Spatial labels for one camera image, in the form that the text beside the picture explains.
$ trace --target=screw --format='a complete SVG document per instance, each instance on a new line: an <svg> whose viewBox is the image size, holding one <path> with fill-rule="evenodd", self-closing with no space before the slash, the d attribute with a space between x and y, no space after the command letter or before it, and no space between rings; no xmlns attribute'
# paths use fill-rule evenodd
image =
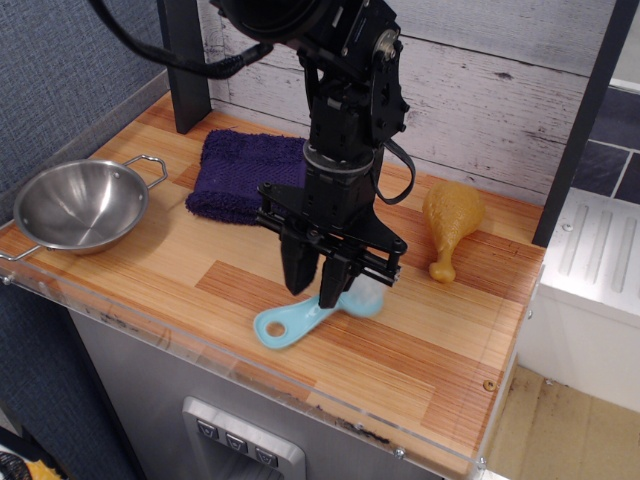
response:
<svg viewBox="0 0 640 480"><path fill-rule="evenodd" d="M482 382L482 386L487 392L495 392L496 390L496 382L493 380L485 380Z"/></svg>

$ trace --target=bowl handle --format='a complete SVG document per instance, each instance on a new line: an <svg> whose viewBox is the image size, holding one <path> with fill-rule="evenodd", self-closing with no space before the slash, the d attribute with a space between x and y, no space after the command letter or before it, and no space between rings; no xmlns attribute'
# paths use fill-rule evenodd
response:
<svg viewBox="0 0 640 480"><path fill-rule="evenodd" d="M14 220L11 219L9 220L7 223L5 223L2 227L0 227L0 230L4 230L5 228L9 227L12 223L14 223ZM0 252L0 258L2 258L3 260L9 260L10 262L17 262L18 260L22 260L24 257L26 257L27 255L31 255L33 252L35 252L37 249L39 249L42 245L36 245L35 247L31 247L29 250L27 250L26 252L22 252L18 255L11 256L7 253L4 252Z"/></svg>
<svg viewBox="0 0 640 480"><path fill-rule="evenodd" d="M145 160L149 160L151 162L158 162L162 166L162 176L159 179L157 179L155 182L151 182L149 185L147 185L147 188L149 190L151 190L157 184L159 184L163 180L166 180L167 177L169 176L169 174L167 173L167 165L164 163L164 160L162 160L160 158L157 158L157 157L150 157L149 155L138 155L137 157L134 157L131 160L128 160L128 161L124 162L123 165L125 165L125 166L130 165L133 162L137 162L138 160L143 159L143 158Z"/></svg>

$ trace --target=plastic food toy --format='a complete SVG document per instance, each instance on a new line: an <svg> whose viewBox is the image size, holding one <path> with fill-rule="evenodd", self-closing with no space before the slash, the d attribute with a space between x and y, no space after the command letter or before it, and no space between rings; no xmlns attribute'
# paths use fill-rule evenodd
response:
<svg viewBox="0 0 640 480"><path fill-rule="evenodd" d="M429 275L441 283L456 278L451 264L453 251L460 240L475 232L484 217L484 202L478 191L458 182L442 182L427 193L422 213L431 226L438 260L429 265Z"/></svg>

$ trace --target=folded cloth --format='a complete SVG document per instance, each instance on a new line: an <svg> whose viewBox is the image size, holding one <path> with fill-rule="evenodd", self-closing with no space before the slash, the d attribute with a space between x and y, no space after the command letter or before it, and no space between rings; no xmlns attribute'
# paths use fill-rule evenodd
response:
<svg viewBox="0 0 640 480"><path fill-rule="evenodd" d="M221 222L255 225L262 204L258 185L304 185L303 144L302 138L212 131L187 209Z"/></svg>

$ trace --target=white wood panel wall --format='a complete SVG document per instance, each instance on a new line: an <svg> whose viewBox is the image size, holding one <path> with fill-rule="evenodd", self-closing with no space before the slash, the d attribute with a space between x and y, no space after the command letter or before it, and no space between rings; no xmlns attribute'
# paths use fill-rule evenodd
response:
<svg viewBox="0 0 640 480"><path fill-rule="evenodd" d="M199 2L208 61L254 43ZM420 170L543 204L614 1L390 4L403 29L400 80L411 105L394 140ZM211 81L210 92L218 110L308 133L302 68L286 47Z"/></svg>

